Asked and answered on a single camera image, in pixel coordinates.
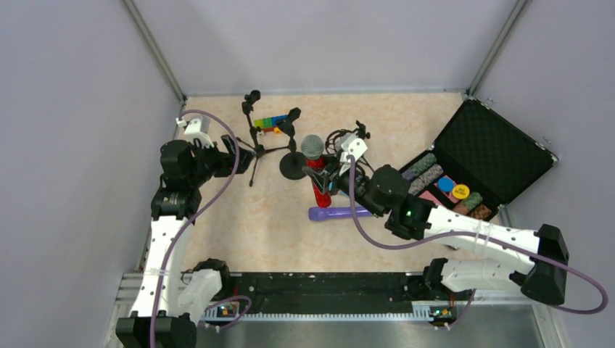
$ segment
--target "wall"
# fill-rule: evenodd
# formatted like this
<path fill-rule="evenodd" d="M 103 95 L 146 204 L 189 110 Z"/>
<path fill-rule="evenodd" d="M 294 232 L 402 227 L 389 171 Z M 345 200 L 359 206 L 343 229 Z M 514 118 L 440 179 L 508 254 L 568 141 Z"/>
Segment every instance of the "wall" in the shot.
<path fill-rule="evenodd" d="M 0 47 L 0 345 L 100 347 L 178 102 L 119 1 L 3 1 Z"/>
<path fill-rule="evenodd" d="M 561 228 L 570 264 L 615 289 L 615 3 L 534 1 L 479 91 L 494 108 L 561 162 L 512 205 L 515 225 Z M 566 304 L 588 308 L 596 291 L 570 277 Z M 564 315 L 572 347 L 612 347 L 613 306 L 590 317 Z"/>
<path fill-rule="evenodd" d="M 514 0 L 138 0 L 184 93 L 467 88 Z"/>

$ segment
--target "microphone stand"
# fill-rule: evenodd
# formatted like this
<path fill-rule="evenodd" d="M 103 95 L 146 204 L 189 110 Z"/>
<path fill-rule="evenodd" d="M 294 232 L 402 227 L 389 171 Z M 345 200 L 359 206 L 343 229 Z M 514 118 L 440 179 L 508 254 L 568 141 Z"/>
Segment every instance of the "microphone stand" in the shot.
<path fill-rule="evenodd" d="M 260 127 L 255 127 L 252 124 L 252 119 L 250 118 L 250 112 L 254 111 L 254 103 L 260 100 L 260 91 L 254 90 L 250 92 L 250 94 L 246 94 L 244 96 L 244 102 L 242 102 L 242 112 L 246 115 L 246 119 L 248 121 L 248 126 L 250 128 L 250 138 L 254 142 L 254 146 L 248 144 L 247 142 L 241 140 L 239 137 L 237 141 L 242 143 L 245 146 L 248 146 L 255 154 L 256 160 L 254 161 L 254 167 L 252 168 L 252 176 L 250 177 L 249 186 L 252 187 L 254 184 L 254 174 L 256 173 L 256 165 L 258 164 L 258 160 L 265 156 L 266 154 L 270 154 L 271 152 L 287 149 L 288 146 L 276 147 L 273 149 L 265 149 L 265 147 L 258 143 L 257 134 L 260 132 Z"/>
<path fill-rule="evenodd" d="M 288 145 L 290 152 L 285 154 L 280 161 L 280 172 L 290 180 L 299 180 L 306 176 L 303 172 L 305 156 L 301 152 L 297 152 L 297 142 L 294 140 L 294 125 L 292 124 L 299 118 L 299 115 L 301 115 L 301 110 L 295 107 L 289 111 L 287 118 L 277 124 L 280 131 L 290 137 Z"/>

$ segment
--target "yellow lid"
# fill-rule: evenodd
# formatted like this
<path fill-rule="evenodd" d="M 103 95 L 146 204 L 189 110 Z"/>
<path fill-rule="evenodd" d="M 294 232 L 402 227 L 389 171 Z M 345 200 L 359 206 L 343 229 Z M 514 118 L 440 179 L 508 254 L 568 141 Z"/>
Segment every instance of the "yellow lid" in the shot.
<path fill-rule="evenodd" d="M 459 184 L 453 188 L 453 197 L 456 199 L 466 199 L 470 195 L 470 188 L 466 185 Z"/>

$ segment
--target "purple tube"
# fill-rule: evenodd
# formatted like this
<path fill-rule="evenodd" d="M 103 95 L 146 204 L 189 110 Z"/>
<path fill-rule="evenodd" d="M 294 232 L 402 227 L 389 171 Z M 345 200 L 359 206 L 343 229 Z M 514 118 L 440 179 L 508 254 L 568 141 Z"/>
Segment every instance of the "purple tube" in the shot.
<path fill-rule="evenodd" d="M 351 218 L 352 213 L 350 211 L 350 207 L 341 207 L 341 208 L 320 208 L 320 207 L 311 207 L 307 210 L 307 216 L 311 221 L 324 221 L 328 219 L 343 219 L 343 218 Z M 359 218 L 363 216 L 371 216 L 371 213 L 361 207 L 357 206 L 357 216 Z"/>

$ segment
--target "microphone foam cover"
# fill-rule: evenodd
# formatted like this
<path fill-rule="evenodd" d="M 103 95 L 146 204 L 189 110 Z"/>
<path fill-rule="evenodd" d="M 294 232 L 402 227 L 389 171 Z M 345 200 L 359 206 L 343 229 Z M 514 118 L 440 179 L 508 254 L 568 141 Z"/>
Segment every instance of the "microphone foam cover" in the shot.
<path fill-rule="evenodd" d="M 305 156 L 305 158 L 310 161 L 317 160 L 323 155 L 323 151 L 325 150 L 325 142 L 321 139 L 320 136 L 316 136 L 314 134 L 310 134 L 306 136 L 301 142 L 301 152 Z"/>

